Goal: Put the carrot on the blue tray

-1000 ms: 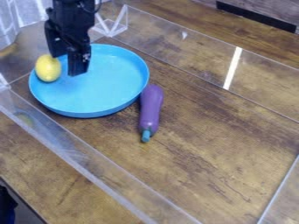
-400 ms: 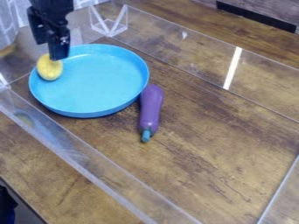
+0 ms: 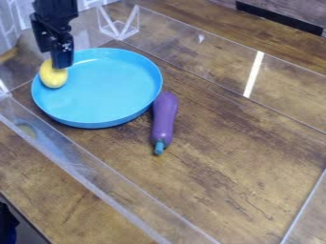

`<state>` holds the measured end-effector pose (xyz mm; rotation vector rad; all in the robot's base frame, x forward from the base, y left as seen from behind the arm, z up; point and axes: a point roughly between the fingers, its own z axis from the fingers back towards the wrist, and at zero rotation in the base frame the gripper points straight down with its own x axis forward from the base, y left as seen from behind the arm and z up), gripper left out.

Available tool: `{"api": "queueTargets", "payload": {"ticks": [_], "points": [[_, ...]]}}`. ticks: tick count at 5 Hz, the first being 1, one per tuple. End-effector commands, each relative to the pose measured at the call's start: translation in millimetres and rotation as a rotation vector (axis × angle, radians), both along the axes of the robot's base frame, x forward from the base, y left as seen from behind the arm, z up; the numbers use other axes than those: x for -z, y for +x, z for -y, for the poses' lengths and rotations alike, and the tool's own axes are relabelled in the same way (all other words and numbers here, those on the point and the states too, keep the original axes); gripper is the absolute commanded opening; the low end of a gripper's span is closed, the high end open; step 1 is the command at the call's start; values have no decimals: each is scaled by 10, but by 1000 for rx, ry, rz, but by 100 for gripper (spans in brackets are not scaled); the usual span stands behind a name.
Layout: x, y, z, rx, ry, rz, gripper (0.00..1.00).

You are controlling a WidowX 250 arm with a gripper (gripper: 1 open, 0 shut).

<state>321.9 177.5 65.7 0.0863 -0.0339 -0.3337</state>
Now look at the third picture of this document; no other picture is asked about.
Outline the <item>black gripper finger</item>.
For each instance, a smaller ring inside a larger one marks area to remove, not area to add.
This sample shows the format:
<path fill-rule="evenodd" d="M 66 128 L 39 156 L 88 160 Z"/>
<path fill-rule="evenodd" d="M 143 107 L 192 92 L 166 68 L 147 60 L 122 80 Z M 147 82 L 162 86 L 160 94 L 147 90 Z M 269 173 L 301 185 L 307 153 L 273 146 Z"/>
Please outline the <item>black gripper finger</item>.
<path fill-rule="evenodd" d="M 42 52 L 48 52 L 51 49 L 51 36 L 44 24 L 37 20 L 35 15 L 29 16 L 35 39 Z"/>
<path fill-rule="evenodd" d="M 55 70 L 66 69 L 74 62 L 74 38 L 70 33 L 51 41 L 51 59 Z"/>

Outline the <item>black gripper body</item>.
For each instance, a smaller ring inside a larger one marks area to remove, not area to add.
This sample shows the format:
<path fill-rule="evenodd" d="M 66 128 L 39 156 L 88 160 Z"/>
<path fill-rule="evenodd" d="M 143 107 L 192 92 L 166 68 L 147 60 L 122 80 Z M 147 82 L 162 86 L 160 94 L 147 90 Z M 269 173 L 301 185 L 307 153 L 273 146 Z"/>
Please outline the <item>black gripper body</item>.
<path fill-rule="evenodd" d="M 70 21 L 79 16 L 78 0 L 33 0 L 29 15 L 33 33 L 62 36 L 71 32 Z"/>

